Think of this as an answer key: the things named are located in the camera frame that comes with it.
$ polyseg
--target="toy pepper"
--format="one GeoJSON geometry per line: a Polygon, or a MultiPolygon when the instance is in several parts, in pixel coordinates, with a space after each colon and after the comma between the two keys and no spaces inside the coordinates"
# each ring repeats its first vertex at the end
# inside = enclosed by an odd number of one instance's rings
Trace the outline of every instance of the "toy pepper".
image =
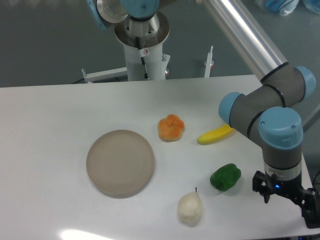
{"type": "Polygon", "coordinates": [[[241,170],[234,163],[220,167],[210,177],[210,183],[220,191],[232,188],[241,176],[241,170]]]}
{"type": "Polygon", "coordinates": [[[170,114],[158,123],[158,135],[166,142],[177,141],[180,139],[185,123],[175,114],[170,114]]]}

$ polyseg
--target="green bell pepper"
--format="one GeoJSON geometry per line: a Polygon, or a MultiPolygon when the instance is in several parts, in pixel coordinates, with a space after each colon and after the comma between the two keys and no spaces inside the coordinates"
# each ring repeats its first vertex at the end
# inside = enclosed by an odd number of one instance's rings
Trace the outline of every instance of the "green bell pepper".
{"type": "Polygon", "coordinates": [[[234,163],[220,167],[210,177],[210,183],[220,191],[232,188],[241,176],[241,170],[234,163]]]}

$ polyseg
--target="metal tube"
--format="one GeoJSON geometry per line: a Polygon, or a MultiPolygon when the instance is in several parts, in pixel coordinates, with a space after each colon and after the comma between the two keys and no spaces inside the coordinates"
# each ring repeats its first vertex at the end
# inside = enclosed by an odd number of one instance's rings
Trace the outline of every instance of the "metal tube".
{"type": "Polygon", "coordinates": [[[203,3],[260,81],[287,62],[240,0],[204,0],[203,3]]]}

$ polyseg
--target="gray floor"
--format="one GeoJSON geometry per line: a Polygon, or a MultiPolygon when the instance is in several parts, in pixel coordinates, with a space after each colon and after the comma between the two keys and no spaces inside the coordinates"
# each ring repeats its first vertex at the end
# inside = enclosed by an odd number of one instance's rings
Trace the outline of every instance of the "gray floor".
{"type": "MultiPolygon", "coordinates": [[[[99,30],[86,1],[41,0],[36,7],[25,4],[30,1],[0,1],[0,87],[71,84],[82,78],[81,68],[93,73],[125,66],[113,28],[99,30]]],[[[253,0],[243,2],[288,61],[308,67],[320,79],[320,15],[299,4],[292,14],[280,17],[260,10],[253,0]]],[[[169,78],[202,77],[211,45],[211,76],[251,74],[202,5],[178,0],[161,11],[170,23],[163,46],[171,55],[169,78]]],[[[294,109],[304,119],[318,104],[319,85],[294,109]]],[[[320,121],[304,135],[311,178],[320,169],[319,135],[320,121]]]]}

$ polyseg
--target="yellow banana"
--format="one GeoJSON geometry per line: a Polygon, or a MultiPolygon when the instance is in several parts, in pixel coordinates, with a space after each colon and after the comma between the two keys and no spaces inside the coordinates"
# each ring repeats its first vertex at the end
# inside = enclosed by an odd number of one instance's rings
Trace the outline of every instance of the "yellow banana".
{"type": "Polygon", "coordinates": [[[234,131],[233,128],[225,124],[217,129],[208,131],[197,138],[199,144],[211,144],[228,136],[234,131]]]}

